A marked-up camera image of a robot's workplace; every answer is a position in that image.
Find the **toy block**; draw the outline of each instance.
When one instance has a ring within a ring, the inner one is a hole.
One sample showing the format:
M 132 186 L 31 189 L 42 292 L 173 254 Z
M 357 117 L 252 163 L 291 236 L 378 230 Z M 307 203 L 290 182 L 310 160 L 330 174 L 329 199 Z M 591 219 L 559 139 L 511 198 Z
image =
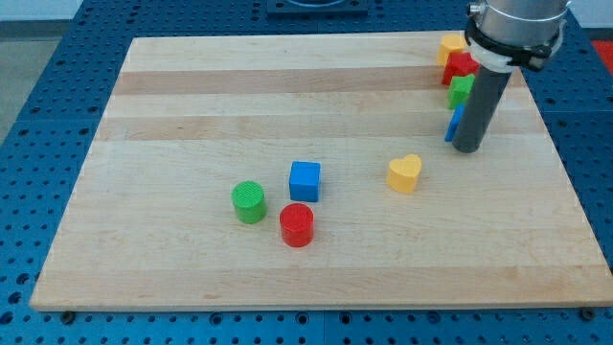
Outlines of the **toy block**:
M 287 245 L 303 247 L 313 240 L 314 215 L 308 206 L 292 203 L 284 207 L 279 215 L 281 237 Z
M 449 86 L 449 92 L 447 93 L 447 98 L 449 99 L 449 109 L 455 109 L 458 104 L 466 104 L 474 82 L 474 75 L 453 77 L 451 79 L 451 86 Z
M 447 64 L 450 53 L 461 53 L 466 47 L 466 40 L 460 34 L 446 34 L 441 40 L 441 48 L 437 54 L 437 63 L 440 66 Z
M 319 200 L 321 165 L 313 162 L 293 162 L 289 173 L 289 198 L 294 201 Z
M 232 203 L 238 220 L 254 224 L 266 216 L 264 189 L 254 181 L 240 182 L 232 191 Z
M 449 54 L 449 61 L 444 67 L 442 84 L 449 85 L 451 79 L 455 76 L 476 75 L 478 71 L 479 62 L 472 59 L 470 53 L 451 53 Z
M 458 104 L 458 106 L 456 107 L 456 110 L 453 112 L 451 121 L 449 122 L 447 133 L 444 135 L 444 141 L 446 143 L 451 142 L 453 140 L 453 137 L 456 135 L 456 130 L 458 129 L 458 125 L 460 124 L 460 120 L 462 120 L 462 115 L 464 115 L 464 105 Z
M 409 154 L 402 159 L 394 159 L 387 170 L 387 185 L 393 190 L 410 194 L 415 190 L 421 173 L 421 158 Z

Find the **green block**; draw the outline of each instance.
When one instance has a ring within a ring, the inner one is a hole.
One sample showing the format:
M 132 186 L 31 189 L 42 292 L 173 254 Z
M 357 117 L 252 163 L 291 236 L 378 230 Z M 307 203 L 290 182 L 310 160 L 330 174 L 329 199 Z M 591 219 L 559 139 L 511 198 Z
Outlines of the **green block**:
M 449 109 L 455 109 L 458 104 L 466 104 L 468 95 L 470 95 L 470 89 L 472 89 L 472 84 L 474 82 L 474 75 L 467 75 L 465 77 L 456 76 L 451 79 L 449 93 L 447 94 Z
M 253 224 L 266 216 L 264 189 L 254 181 L 240 182 L 232 191 L 232 203 L 238 220 Z

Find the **black cylinder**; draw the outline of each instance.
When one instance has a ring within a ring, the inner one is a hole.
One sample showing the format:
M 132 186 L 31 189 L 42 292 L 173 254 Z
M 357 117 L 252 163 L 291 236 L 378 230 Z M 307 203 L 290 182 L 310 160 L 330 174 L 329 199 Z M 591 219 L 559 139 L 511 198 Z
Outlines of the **black cylinder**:
M 479 148 L 510 77 L 511 73 L 492 72 L 483 66 L 479 68 L 453 137 L 453 147 L 458 151 L 472 153 Z

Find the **wooden board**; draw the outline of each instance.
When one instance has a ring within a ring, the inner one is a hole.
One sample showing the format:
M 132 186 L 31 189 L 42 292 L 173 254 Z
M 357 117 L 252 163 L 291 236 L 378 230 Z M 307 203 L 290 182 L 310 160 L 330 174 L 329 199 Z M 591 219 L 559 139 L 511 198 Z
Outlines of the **wooden board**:
M 443 32 L 137 38 L 31 304 L 41 311 L 613 304 L 613 279 L 531 94 L 482 148 L 443 141 Z M 417 190 L 385 184 L 417 153 Z M 315 239 L 286 246 L 293 160 L 322 163 Z M 230 200 L 259 181 L 269 214 Z

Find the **yellow block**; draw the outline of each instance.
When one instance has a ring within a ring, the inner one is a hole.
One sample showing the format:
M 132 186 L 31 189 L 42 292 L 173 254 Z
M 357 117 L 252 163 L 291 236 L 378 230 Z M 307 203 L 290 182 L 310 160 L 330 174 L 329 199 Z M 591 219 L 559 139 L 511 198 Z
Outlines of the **yellow block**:
M 441 41 L 441 48 L 437 55 L 437 63 L 440 66 L 447 65 L 447 59 L 450 53 L 461 53 L 466 47 L 466 41 L 463 36 L 459 34 L 446 34 Z
M 416 154 L 409 154 L 390 162 L 386 182 L 393 190 L 409 194 L 415 190 L 420 173 L 421 158 Z

